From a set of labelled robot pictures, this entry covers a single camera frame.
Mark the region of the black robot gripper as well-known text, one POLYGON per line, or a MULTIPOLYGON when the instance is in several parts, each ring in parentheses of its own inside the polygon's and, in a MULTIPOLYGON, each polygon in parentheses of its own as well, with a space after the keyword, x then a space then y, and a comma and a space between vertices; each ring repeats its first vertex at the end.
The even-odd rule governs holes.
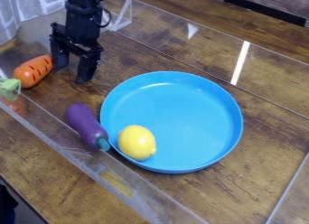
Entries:
POLYGON ((51 53, 57 69, 69 65, 69 54, 81 55, 77 82, 93 79, 97 67, 102 63, 102 45, 98 43, 101 29, 110 21, 102 23, 104 12, 110 12, 102 5, 104 0, 68 0, 66 24, 53 23, 51 53))

